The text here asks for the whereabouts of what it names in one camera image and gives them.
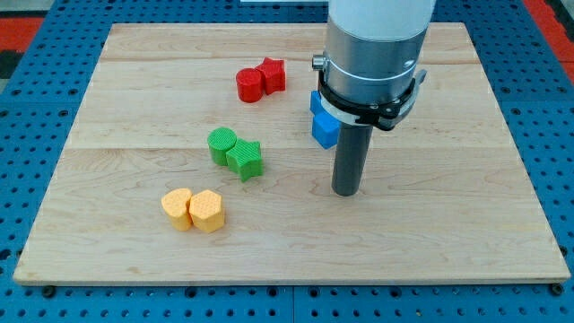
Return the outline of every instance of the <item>wooden board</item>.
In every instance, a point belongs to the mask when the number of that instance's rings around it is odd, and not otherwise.
[[[360,192],[330,188],[309,134],[325,25],[119,24],[109,34],[14,278],[20,284],[496,284],[570,276],[490,85],[458,23],[432,24],[413,113],[374,131]],[[234,76],[286,60],[255,104]],[[206,137],[259,140],[241,183]],[[220,192],[226,226],[174,231],[173,188]]]

